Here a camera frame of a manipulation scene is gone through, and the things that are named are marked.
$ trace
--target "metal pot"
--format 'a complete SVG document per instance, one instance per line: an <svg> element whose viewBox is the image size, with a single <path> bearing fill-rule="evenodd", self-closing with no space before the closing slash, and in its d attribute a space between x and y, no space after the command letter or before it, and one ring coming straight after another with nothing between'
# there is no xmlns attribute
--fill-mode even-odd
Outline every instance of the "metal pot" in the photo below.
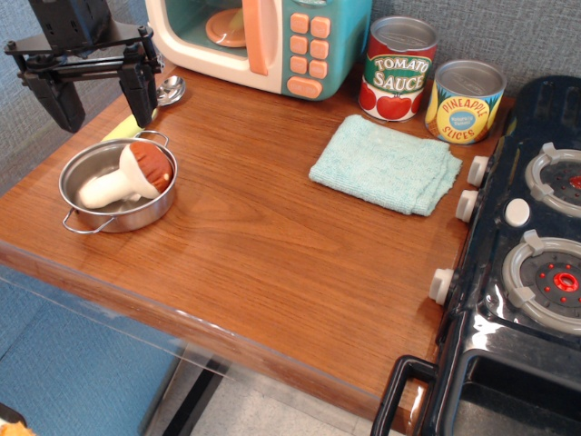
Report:
<svg viewBox="0 0 581 436"><path fill-rule="evenodd" d="M158 134L164 138L161 145L150 139L140 137L142 134ZM100 209L86 209L79 201L78 192L90 180L115 171L119 168L121 151L127 144L136 141L156 145L168 158L173 168L173 179L168 188L154 199L124 199L107 204ZM175 192L173 186L178 173L178 165L172 152L167 149L169 138L154 131L139 132L134 138L113 139L98 143L84 149L61 172L59 189L64 200L71 205L71 210L63 219L63 226L74 233L93 234L99 232L121 233L141 229L159 220L172 206ZM79 222L93 230L78 230L67 222L73 212L77 213Z"/></svg>

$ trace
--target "towel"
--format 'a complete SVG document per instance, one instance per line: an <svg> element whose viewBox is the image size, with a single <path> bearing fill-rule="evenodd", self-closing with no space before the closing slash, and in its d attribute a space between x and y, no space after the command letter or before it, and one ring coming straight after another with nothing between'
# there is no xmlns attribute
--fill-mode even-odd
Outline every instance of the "towel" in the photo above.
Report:
<svg viewBox="0 0 581 436"><path fill-rule="evenodd" d="M310 169L309 178L393 211L429 216L454 184L461 165L446 143L351 115Z"/></svg>

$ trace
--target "floor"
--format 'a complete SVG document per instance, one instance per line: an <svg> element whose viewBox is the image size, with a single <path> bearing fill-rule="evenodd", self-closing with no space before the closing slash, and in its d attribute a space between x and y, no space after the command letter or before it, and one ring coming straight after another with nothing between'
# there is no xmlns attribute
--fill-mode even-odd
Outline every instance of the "floor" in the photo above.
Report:
<svg viewBox="0 0 581 436"><path fill-rule="evenodd" d="M370 432L371 421L248 373L237 374L237 381L222 380L191 436L369 436Z"/></svg>

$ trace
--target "pineapple slices can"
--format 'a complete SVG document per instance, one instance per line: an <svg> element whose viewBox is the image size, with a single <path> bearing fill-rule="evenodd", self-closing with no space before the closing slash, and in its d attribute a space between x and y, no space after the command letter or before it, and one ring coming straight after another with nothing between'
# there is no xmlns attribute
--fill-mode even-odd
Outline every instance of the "pineapple slices can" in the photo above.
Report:
<svg viewBox="0 0 581 436"><path fill-rule="evenodd" d="M506 86L506 77L490 64L472 60L443 64L436 70L426 127L448 143L482 141L494 123Z"/></svg>
<svg viewBox="0 0 581 436"><path fill-rule="evenodd" d="M408 16L386 16L370 28L359 105L369 115L404 121L419 109L438 46L436 30Z"/></svg>

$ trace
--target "red burner light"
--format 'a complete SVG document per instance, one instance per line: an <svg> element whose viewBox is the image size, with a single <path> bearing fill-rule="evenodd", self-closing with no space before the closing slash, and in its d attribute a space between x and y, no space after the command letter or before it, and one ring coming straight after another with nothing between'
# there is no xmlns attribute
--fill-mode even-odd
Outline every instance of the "red burner light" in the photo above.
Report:
<svg viewBox="0 0 581 436"><path fill-rule="evenodd" d="M574 175L569 179L569 183L571 183L571 186L575 189L581 189L581 175Z"/></svg>
<svg viewBox="0 0 581 436"><path fill-rule="evenodd" d="M568 272L555 274L553 281L555 282L556 287L563 292L575 292L579 289L579 281L575 275Z"/></svg>

